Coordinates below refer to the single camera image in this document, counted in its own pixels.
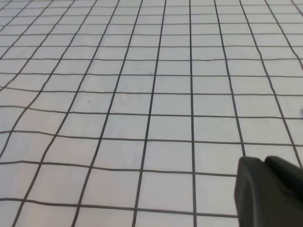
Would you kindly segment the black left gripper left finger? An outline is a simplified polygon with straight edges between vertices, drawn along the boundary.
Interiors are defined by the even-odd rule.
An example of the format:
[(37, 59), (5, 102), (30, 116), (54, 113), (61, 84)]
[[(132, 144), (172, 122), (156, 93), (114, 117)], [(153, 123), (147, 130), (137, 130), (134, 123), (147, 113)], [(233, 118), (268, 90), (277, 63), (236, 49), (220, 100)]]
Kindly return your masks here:
[(303, 201), (255, 157), (238, 163), (234, 200), (241, 227), (301, 227)]

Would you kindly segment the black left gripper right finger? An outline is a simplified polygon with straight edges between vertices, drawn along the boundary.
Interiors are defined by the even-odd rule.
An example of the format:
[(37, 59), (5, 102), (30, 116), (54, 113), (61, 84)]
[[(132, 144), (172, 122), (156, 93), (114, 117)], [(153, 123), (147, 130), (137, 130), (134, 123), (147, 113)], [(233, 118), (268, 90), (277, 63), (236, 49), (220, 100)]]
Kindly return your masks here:
[(272, 170), (285, 187), (293, 191), (300, 201), (303, 200), (302, 169), (277, 156), (266, 157), (265, 164)]

